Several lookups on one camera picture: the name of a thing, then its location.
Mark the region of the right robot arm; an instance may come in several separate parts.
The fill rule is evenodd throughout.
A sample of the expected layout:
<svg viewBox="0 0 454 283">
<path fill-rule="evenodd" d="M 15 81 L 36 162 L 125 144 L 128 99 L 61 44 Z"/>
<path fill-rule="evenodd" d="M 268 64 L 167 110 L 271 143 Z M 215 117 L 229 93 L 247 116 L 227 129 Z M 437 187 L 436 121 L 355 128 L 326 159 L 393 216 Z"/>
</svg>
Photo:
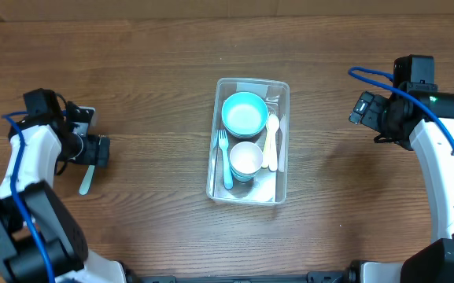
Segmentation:
<svg viewBox="0 0 454 283">
<path fill-rule="evenodd" d="M 353 261 L 344 282 L 454 282 L 454 94 L 412 90 L 385 98 L 367 91 L 350 117 L 377 143 L 415 152 L 430 205 L 429 246 L 403 263 Z"/>
</svg>

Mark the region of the green cup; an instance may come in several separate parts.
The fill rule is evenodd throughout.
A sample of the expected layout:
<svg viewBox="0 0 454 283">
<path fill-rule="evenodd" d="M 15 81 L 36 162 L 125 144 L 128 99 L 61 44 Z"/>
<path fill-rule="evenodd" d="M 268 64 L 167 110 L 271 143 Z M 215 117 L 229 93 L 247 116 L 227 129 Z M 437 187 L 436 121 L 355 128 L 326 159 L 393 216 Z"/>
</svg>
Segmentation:
<svg viewBox="0 0 454 283">
<path fill-rule="evenodd" d="M 260 168 L 258 168 L 253 173 L 246 174 L 246 173 L 236 170 L 234 167 L 231 167 L 232 175 L 240 182 L 247 182 L 248 180 L 254 178 L 259 173 L 259 171 L 260 171 Z"/>
</svg>

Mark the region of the white cup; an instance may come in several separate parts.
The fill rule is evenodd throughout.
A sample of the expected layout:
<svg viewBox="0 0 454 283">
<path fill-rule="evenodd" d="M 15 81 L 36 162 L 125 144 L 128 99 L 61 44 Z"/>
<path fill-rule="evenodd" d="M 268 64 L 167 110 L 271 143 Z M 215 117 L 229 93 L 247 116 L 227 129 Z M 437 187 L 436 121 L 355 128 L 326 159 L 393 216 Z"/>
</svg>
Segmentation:
<svg viewBox="0 0 454 283">
<path fill-rule="evenodd" d="M 230 163 L 238 174 L 254 175 L 263 163 L 262 150 L 250 141 L 239 142 L 230 151 Z"/>
</svg>

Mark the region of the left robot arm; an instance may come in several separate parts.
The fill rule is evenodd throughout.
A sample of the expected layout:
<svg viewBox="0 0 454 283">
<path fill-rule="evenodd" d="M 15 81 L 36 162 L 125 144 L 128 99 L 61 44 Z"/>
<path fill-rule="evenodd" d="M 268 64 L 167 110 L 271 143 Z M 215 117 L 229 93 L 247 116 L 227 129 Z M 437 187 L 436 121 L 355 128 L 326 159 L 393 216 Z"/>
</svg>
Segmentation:
<svg viewBox="0 0 454 283">
<path fill-rule="evenodd" d="M 0 185 L 0 274 L 7 282 L 129 282 L 124 266 L 91 251 L 78 223 L 53 191 L 56 165 L 109 158 L 109 139 L 87 134 L 92 108 L 28 102 L 10 123 L 12 147 Z"/>
</svg>

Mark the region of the white spoon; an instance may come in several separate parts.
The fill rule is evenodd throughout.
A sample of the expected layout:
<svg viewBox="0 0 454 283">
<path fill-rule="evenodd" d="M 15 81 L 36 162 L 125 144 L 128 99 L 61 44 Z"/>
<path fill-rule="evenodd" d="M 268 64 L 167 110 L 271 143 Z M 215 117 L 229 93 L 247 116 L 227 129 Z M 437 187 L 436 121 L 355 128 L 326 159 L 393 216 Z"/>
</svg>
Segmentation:
<svg viewBox="0 0 454 283">
<path fill-rule="evenodd" d="M 276 114 L 271 113 L 268 117 L 268 126 L 270 132 L 270 148 L 269 148 L 269 164 L 268 168 L 270 171 L 277 171 L 278 161 L 277 161 L 277 145 L 276 145 L 276 135 L 279 130 L 279 118 Z"/>
</svg>

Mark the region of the blue cup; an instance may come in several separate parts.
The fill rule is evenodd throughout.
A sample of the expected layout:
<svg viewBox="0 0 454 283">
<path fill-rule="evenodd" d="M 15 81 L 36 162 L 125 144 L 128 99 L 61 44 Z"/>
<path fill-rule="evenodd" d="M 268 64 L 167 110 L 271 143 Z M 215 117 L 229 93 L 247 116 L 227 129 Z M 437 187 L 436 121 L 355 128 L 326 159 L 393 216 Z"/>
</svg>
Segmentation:
<svg viewBox="0 0 454 283">
<path fill-rule="evenodd" d="M 233 172 L 232 175 L 240 182 L 249 182 L 255 177 L 255 175 L 239 175 L 236 172 Z"/>
</svg>

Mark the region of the yellow fork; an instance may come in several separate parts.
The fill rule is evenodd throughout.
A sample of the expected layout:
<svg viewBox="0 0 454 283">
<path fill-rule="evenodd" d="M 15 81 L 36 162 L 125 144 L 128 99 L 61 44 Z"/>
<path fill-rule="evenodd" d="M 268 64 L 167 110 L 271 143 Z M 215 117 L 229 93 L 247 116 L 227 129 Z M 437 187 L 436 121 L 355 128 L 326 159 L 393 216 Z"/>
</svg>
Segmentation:
<svg viewBox="0 0 454 283">
<path fill-rule="evenodd" d="M 274 112 L 269 112 L 268 120 L 266 122 L 266 138 L 264 143 L 263 149 L 263 162 L 261 167 L 262 168 L 269 168 L 270 160 L 271 160 L 271 143 L 274 137 L 273 130 L 271 129 L 271 121 L 272 117 L 275 115 Z"/>
</svg>

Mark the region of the blue bowl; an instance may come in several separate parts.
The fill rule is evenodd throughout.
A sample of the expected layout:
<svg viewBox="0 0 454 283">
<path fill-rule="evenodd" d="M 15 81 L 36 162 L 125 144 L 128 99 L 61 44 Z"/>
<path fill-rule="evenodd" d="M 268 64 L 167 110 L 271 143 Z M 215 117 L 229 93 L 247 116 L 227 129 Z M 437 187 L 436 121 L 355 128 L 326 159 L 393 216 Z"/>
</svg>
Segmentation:
<svg viewBox="0 0 454 283">
<path fill-rule="evenodd" d="M 251 92 L 237 92 L 228 97 L 221 108 L 225 128 L 240 134 L 257 132 L 265 128 L 269 111 L 265 101 Z"/>
</svg>

